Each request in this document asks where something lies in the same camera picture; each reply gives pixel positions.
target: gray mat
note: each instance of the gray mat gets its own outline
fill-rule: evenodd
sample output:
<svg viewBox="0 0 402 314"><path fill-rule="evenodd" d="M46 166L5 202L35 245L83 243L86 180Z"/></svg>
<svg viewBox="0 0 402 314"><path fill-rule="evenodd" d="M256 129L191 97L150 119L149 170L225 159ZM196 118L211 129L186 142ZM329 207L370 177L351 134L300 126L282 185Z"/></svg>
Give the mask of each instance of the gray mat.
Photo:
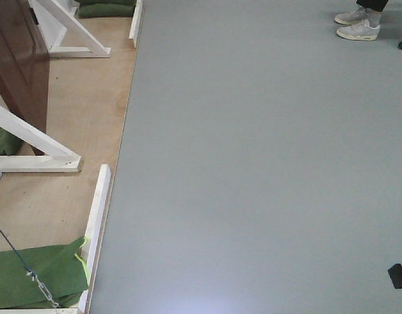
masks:
<svg viewBox="0 0 402 314"><path fill-rule="evenodd" d="M402 314L402 0L146 0L92 314Z"/></svg>

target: wooden stand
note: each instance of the wooden stand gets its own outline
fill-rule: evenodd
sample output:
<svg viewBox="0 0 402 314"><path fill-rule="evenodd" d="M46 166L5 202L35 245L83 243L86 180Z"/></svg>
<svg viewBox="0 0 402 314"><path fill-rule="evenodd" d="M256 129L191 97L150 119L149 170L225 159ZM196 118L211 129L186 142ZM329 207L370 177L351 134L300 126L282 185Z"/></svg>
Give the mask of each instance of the wooden stand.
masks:
<svg viewBox="0 0 402 314"><path fill-rule="evenodd" d="M2 172L78 172L81 156L0 106L0 127L47 156L0 156Z"/></svg>
<svg viewBox="0 0 402 314"><path fill-rule="evenodd" d="M104 47L75 17L57 0L37 0L53 17L69 31L76 33L86 47L53 46L49 49L50 57L69 58L109 58L110 48Z"/></svg>
<svg viewBox="0 0 402 314"><path fill-rule="evenodd" d="M103 164L99 171L95 194L93 195L92 207L90 209L88 225L85 236L89 239L83 246L81 257L86 261L90 274L89 290L82 293L79 303L65 309L0 309L0 314L88 314L90 302L92 300L92 288L95 282L97 262L99 260L100 237L103 217L105 213L106 200L110 185L110 169L108 165Z"/></svg>

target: green sandbag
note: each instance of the green sandbag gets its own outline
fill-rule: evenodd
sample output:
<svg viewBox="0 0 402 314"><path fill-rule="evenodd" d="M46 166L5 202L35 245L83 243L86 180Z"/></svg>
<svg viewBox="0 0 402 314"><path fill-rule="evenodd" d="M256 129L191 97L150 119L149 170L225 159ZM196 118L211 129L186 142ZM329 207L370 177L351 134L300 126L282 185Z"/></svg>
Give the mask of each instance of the green sandbag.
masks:
<svg viewBox="0 0 402 314"><path fill-rule="evenodd" d="M135 5L137 0L76 0L83 5L95 5L97 3L113 4L113 5Z"/></svg>
<svg viewBox="0 0 402 314"><path fill-rule="evenodd" d="M104 18L109 16L133 16L134 5L96 4L80 5L78 16L81 18Z"/></svg>
<svg viewBox="0 0 402 314"><path fill-rule="evenodd" d="M68 245L20 250L21 256L38 275L61 307L76 304L88 289L88 274L77 250L84 237ZM52 308L36 282L26 276L23 264L13 251L0 252L0 309Z"/></svg>
<svg viewBox="0 0 402 314"><path fill-rule="evenodd" d="M16 155L21 146L21 139L0 128L0 156Z"/></svg>

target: sneaker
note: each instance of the sneaker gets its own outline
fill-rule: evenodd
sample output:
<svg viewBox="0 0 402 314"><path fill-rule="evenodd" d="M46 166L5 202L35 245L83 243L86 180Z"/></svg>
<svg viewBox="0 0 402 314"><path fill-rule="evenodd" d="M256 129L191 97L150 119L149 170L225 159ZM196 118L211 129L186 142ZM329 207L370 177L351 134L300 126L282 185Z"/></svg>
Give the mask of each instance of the sneaker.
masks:
<svg viewBox="0 0 402 314"><path fill-rule="evenodd" d="M380 25L373 28L370 26L369 20L363 20L358 24L340 27L337 34L351 41L374 41L378 37L379 30Z"/></svg>
<svg viewBox="0 0 402 314"><path fill-rule="evenodd" d="M365 8L360 7L358 10L349 13L340 13L334 17L334 20L342 25L353 25L366 19L368 14L365 12Z"/></svg>

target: plywood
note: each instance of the plywood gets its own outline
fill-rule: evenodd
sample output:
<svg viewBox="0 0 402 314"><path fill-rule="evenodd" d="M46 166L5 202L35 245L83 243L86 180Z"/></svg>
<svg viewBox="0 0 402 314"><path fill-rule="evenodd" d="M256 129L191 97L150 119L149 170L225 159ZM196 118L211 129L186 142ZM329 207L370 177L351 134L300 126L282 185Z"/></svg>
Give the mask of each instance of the plywood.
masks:
<svg viewBox="0 0 402 314"><path fill-rule="evenodd" d="M101 164L115 172L129 97L135 50L131 18L81 20L110 59L53 59L48 135L84 159L75 174L4 174L0 226L15 247L68 243L84 235ZM64 45L80 45L67 34ZM21 154L31 154L25 145ZM0 250L7 250L0 236Z"/></svg>

